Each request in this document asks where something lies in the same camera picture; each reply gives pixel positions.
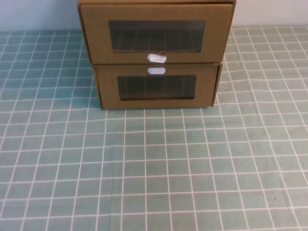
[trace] grid mat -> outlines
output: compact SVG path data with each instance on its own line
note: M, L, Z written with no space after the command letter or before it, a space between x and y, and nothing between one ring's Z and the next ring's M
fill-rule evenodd
M213 108L102 111L80 31L0 32L1 231L307 231L308 28L230 33Z

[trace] cardboard box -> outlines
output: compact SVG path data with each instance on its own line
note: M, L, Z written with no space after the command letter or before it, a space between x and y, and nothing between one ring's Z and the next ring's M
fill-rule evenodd
M149 68L165 73L151 75ZM93 66L104 109L213 106L221 69L221 63Z
M235 0L79 0L93 65L220 63Z

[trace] drawer handle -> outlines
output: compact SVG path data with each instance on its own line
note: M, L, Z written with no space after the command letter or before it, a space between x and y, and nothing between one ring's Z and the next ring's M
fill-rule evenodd
M150 67L148 73L150 75L163 75L166 72L166 69L163 67Z
M165 57L162 54L149 54L148 55L148 60L152 63L160 63L163 64L166 60L167 57Z

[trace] white wall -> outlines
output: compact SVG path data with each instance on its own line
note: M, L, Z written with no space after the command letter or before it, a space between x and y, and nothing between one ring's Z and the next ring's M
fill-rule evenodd
M80 29L77 0L0 0L0 31ZM234 26L308 24L308 0L237 0Z

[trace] drawer window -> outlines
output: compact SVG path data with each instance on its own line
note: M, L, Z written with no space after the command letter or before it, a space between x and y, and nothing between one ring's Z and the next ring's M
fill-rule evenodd
M193 99L196 76L119 76L120 100Z
M200 52L205 22L109 21L115 52Z

